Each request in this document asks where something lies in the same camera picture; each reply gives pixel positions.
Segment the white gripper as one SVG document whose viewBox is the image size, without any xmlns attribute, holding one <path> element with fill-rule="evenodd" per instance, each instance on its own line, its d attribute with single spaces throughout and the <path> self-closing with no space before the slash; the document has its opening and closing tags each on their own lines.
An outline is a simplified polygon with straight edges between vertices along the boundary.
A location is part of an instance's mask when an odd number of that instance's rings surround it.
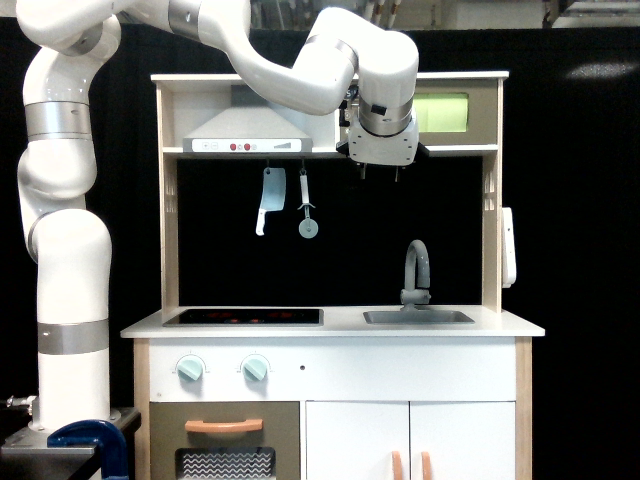
<svg viewBox="0 0 640 480">
<path fill-rule="evenodd" d="M 404 130 L 390 137 L 369 133 L 355 117 L 349 127 L 347 139 L 336 144 L 336 151 L 358 163 L 359 176 L 366 178 L 366 164 L 396 166 L 394 182 L 399 182 L 401 167 L 412 164 L 419 150 L 419 126 L 416 112 L 411 111 Z"/>
</svg>

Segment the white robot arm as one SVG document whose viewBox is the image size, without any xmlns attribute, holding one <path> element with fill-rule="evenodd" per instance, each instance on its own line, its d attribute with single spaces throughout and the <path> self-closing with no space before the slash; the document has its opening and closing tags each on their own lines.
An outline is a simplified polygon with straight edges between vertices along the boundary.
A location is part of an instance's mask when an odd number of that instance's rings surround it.
<svg viewBox="0 0 640 480">
<path fill-rule="evenodd" d="M 404 156 L 417 136 L 413 97 L 419 52 L 404 33 L 339 7 L 323 9 L 294 64 L 251 45 L 246 1 L 20 1 L 21 31 L 39 46 L 23 84 L 28 144 L 17 169 L 24 239 L 37 265 L 38 419 L 55 431 L 106 420 L 112 243 L 86 207 L 97 166 L 89 89 L 117 51 L 119 13 L 224 52 L 262 98 L 311 115 L 333 112 L 352 82 L 365 142 Z"/>
</svg>

